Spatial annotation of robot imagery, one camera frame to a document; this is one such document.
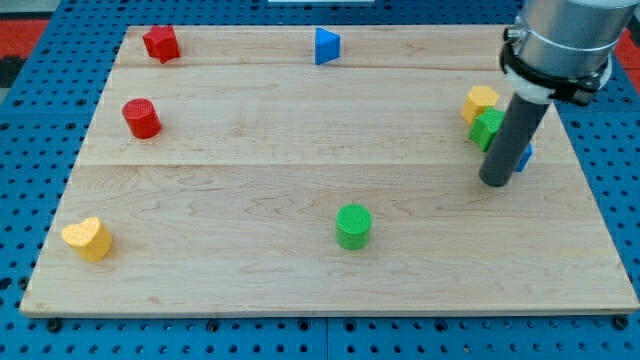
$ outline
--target wooden plank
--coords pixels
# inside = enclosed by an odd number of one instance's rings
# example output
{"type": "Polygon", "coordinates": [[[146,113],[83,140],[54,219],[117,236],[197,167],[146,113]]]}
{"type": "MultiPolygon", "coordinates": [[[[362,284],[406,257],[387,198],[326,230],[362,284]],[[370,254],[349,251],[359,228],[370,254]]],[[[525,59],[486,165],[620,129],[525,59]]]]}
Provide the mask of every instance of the wooden plank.
{"type": "Polygon", "coordinates": [[[639,307],[555,109],[525,173],[500,189],[479,180],[483,154],[458,110],[471,85],[494,86],[506,95],[502,107],[512,90],[493,50],[464,44],[491,43],[496,27],[331,30],[352,54],[332,66],[305,65],[310,27],[178,27],[186,56],[160,66],[139,53],[146,28],[131,28],[23,312],[486,316],[639,307]],[[442,36],[446,56],[460,49],[448,64],[442,54],[407,51],[378,59],[355,41],[431,49],[442,36]],[[137,96],[150,97],[163,122],[153,139],[131,138],[119,114],[137,96]],[[351,202],[374,219],[370,244],[356,252],[333,238],[335,213],[351,202]],[[59,235],[91,215],[114,234],[97,264],[59,235]]]}

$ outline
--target blue pegboard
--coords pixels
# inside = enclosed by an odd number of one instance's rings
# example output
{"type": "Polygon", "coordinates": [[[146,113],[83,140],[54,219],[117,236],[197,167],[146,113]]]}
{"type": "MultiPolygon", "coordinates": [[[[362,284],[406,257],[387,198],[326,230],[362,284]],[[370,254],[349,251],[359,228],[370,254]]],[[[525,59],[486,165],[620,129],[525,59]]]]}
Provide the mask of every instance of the blue pegboard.
{"type": "MultiPolygon", "coordinates": [[[[54,332],[49,328],[56,321],[27,319],[17,309],[128,25],[508,24],[521,6],[521,0],[378,0],[374,7],[329,8],[269,8],[266,0],[63,0],[0,106],[0,358],[638,358],[637,314],[628,319],[65,319],[54,332]]],[[[594,104],[558,104],[636,291],[639,105],[617,62],[594,104]]]]}

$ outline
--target toy block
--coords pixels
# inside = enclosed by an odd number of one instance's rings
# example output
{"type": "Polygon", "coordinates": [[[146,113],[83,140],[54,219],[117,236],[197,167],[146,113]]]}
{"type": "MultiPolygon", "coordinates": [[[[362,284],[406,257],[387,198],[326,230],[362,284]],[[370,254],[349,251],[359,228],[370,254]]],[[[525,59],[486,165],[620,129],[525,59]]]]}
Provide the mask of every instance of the toy block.
{"type": "Polygon", "coordinates": [[[127,121],[131,133],[138,139],[155,136],[162,129],[153,103],[147,99],[129,101],[122,108],[122,115],[127,121]]]}
{"type": "Polygon", "coordinates": [[[173,26],[151,26],[151,31],[142,36],[147,53],[157,58],[161,64],[180,57],[178,39],[173,26]]]}
{"type": "Polygon", "coordinates": [[[522,170],[524,170],[524,167],[527,166],[527,162],[529,162],[529,158],[531,158],[531,155],[533,155],[533,146],[529,144],[527,145],[527,149],[524,151],[524,154],[522,154],[520,162],[518,162],[518,166],[516,166],[516,169],[514,171],[522,172],[522,170]]]}
{"type": "Polygon", "coordinates": [[[336,216],[336,242],[347,250],[362,249],[369,242],[371,214],[362,205],[349,204],[336,216]]]}
{"type": "Polygon", "coordinates": [[[82,259],[91,262],[107,255],[113,243],[111,233],[97,217],[87,218],[80,224],[67,225],[61,235],[82,259]]]}
{"type": "Polygon", "coordinates": [[[496,110],[493,107],[488,107],[485,112],[476,118],[471,126],[469,132],[469,139],[473,140],[480,150],[486,152],[491,146],[493,137],[500,129],[502,119],[504,118],[504,111],[496,110]]]}
{"type": "Polygon", "coordinates": [[[340,57],[340,35],[316,28],[316,65],[340,57]]]}
{"type": "Polygon", "coordinates": [[[474,86],[467,94],[460,115],[469,124],[481,115],[489,106],[496,106],[500,95],[489,86],[474,86]]]}

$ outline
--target yellow block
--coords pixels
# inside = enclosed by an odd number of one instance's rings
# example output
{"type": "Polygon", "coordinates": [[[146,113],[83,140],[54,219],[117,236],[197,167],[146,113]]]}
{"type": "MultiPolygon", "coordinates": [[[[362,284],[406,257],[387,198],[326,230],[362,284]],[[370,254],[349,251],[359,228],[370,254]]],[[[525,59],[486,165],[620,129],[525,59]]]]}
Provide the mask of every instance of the yellow block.
{"type": "Polygon", "coordinates": [[[496,106],[500,95],[496,93],[489,86],[474,86],[467,94],[467,100],[460,111],[460,115],[469,124],[473,124],[473,121],[484,113],[487,106],[496,106]]]}
{"type": "Polygon", "coordinates": [[[84,260],[102,259],[113,242],[111,234],[97,217],[85,219],[80,224],[71,224],[62,229],[62,239],[84,260]]]}

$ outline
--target green block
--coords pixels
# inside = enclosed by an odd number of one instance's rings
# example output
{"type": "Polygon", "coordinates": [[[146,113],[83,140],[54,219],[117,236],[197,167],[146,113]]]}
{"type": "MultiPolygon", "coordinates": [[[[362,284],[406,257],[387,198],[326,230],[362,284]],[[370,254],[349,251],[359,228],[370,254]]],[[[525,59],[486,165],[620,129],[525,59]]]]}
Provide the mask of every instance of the green block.
{"type": "Polygon", "coordinates": [[[500,129],[502,119],[504,118],[504,111],[496,110],[493,107],[488,107],[487,110],[479,115],[471,126],[469,132],[469,139],[478,144],[480,150],[486,152],[491,146],[493,137],[500,129]]]}
{"type": "Polygon", "coordinates": [[[371,214],[362,205],[344,206],[336,216],[336,242],[347,250],[362,249],[369,242],[371,214]]]}

